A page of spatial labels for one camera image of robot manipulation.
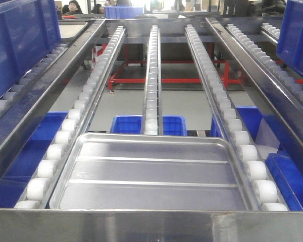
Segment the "metal tray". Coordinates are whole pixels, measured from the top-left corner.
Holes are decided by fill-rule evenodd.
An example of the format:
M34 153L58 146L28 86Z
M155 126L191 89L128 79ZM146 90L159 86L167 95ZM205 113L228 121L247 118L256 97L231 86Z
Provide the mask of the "metal tray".
M75 39L87 26L87 22L64 22L59 21L59 29L62 42L69 42Z
M55 209L247 210L220 138L84 134L50 200Z

